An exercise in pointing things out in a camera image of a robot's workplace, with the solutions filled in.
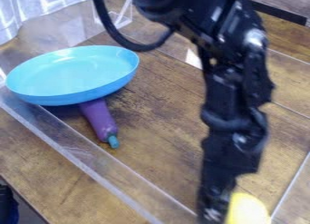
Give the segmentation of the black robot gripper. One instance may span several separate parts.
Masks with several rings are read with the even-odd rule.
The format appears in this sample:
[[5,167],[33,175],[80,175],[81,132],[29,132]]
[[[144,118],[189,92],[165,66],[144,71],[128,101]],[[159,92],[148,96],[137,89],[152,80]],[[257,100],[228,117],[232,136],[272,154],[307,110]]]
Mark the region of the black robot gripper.
[[197,224],[224,224],[237,177],[259,169],[265,130],[208,130],[203,149],[200,187],[197,190]]

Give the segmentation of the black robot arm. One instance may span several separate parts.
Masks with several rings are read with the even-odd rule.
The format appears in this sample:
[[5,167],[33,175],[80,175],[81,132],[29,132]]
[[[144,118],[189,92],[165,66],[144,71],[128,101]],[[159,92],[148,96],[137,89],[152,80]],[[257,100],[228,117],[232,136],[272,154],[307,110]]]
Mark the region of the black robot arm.
[[197,192],[197,224],[224,224],[236,178],[255,173],[267,140],[259,107],[271,101],[263,22],[248,0],[133,0],[138,13],[197,46],[208,125]]

